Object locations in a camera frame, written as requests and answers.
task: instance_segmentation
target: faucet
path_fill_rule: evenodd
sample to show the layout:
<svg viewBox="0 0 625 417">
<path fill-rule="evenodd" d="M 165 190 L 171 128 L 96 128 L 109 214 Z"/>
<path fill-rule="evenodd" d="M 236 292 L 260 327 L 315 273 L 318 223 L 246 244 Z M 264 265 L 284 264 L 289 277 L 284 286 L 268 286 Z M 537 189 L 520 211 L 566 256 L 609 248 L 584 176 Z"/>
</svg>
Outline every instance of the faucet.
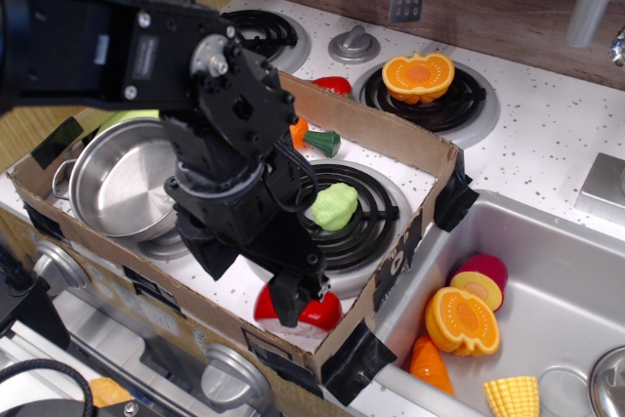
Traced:
<svg viewBox="0 0 625 417">
<path fill-rule="evenodd" d="M 575 47 L 592 43 L 609 0 L 577 0 L 566 30 L 566 41 Z M 616 33 L 609 57 L 625 64 L 625 27 Z M 575 201 L 584 212 L 625 225 L 625 160 L 599 153 Z"/>
<path fill-rule="evenodd" d="M 570 45 L 584 47 L 593 41 L 608 2 L 609 0 L 577 0 L 565 36 Z M 618 65 L 625 63 L 624 38 L 625 31 L 619 31 L 610 46 L 610 58 Z"/>
</svg>

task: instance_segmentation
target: sink basin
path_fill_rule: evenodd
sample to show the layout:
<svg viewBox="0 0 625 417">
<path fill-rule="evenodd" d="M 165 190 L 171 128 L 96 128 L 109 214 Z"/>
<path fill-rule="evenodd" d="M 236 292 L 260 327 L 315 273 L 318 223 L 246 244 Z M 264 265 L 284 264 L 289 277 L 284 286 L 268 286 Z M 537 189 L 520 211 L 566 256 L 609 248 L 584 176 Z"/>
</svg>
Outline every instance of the sink basin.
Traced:
<svg viewBox="0 0 625 417">
<path fill-rule="evenodd" d="M 426 302 L 472 255 L 499 257 L 509 272 L 496 312 L 501 347 L 480 357 L 442 353 L 456 398 L 403 371 Z M 539 382 L 541 416 L 593 416 L 588 378 L 606 352 L 625 345 L 625 242 L 479 191 L 451 232 L 432 227 L 413 269 L 376 315 L 376 335 L 398 356 L 376 381 L 431 410 L 456 417 L 492 415 L 484 382 L 531 375 Z"/>
</svg>

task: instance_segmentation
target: sink drain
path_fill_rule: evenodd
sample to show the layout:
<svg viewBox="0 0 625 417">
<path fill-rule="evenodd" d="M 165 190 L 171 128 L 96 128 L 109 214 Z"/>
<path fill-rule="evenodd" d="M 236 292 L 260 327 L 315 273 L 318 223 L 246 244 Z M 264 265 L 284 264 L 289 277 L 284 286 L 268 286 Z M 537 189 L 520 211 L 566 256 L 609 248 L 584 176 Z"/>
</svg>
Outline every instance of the sink drain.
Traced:
<svg viewBox="0 0 625 417">
<path fill-rule="evenodd" d="M 574 370 L 556 367 L 538 380 L 541 415 L 548 417 L 592 417 L 586 378 Z"/>
</svg>

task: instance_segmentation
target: cardboard box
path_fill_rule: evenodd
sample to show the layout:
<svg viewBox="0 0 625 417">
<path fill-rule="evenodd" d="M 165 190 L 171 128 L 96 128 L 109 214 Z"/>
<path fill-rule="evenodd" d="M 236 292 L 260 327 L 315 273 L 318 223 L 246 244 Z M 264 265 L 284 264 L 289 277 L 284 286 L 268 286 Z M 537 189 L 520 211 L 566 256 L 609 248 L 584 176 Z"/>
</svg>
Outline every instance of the cardboard box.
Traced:
<svg viewBox="0 0 625 417">
<path fill-rule="evenodd" d="M 377 343 L 371 333 L 374 327 L 372 318 L 391 291 L 396 277 L 410 267 L 414 249 L 434 219 L 437 198 L 461 161 L 460 150 L 452 143 L 403 119 L 344 99 L 292 76 L 282 74 L 281 83 L 284 89 L 296 97 L 298 114 L 309 122 L 323 129 L 334 130 L 342 138 L 359 146 L 375 150 L 435 177 L 421 207 L 396 238 L 350 310 L 313 352 L 232 314 L 217 302 L 181 284 L 157 264 L 118 244 L 114 239 L 106 238 L 82 225 L 46 201 L 54 173 L 63 161 L 63 154 L 74 143 L 96 130 L 110 116 L 109 112 L 94 109 L 82 111 L 63 124 L 67 129 L 60 129 L 63 132 L 53 134 L 48 142 L 21 161 L 10 177 L 26 203 L 31 218 L 40 219 L 38 222 L 33 220 L 37 228 L 40 228 L 38 225 L 48 225 L 45 229 L 55 231 L 61 241 L 80 246 L 83 254 L 93 253 L 95 259 L 112 263 L 118 267 L 120 275 L 134 276 L 136 278 L 131 280 L 144 283 L 144 287 L 147 286 L 155 297 L 161 295 L 161 299 L 165 300 L 162 302 L 163 308 L 174 308 L 179 314 L 193 317 L 252 351 L 282 376 L 300 381 L 303 386 L 309 385 L 309 381 L 324 385 L 347 405 L 379 368 L 393 359 L 385 354 L 384 345 Z M 374 369 L 367 369 L 368 361 L 378 363 L 378 367 L 374 365 Z M 346 373 L 363 375 L 365 380 L 354 384 L 353 389 L 341 391 L 345 388 Z"/>
</svg>

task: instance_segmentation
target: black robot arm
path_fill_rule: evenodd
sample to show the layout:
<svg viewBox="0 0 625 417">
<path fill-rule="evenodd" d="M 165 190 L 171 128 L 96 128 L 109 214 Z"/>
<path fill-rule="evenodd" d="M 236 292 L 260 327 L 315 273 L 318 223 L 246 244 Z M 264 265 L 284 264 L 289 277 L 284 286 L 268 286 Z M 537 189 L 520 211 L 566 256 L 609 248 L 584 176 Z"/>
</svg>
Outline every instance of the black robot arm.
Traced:
<svg viewBox="0 0 625 417">
<path fill-rule="evenodd" d="M 159 109 L 178 158 L 165 189 L 202 267 L 218 279 L 242 254 L 271 271 L 286 326 L 322 297 L 325 258 L 296 215 L 314 171 L 292 146 L 294 98 L 218 12 L 195 0 L 2 0 L 0 28 L 0 111 Z"/>
</svg>

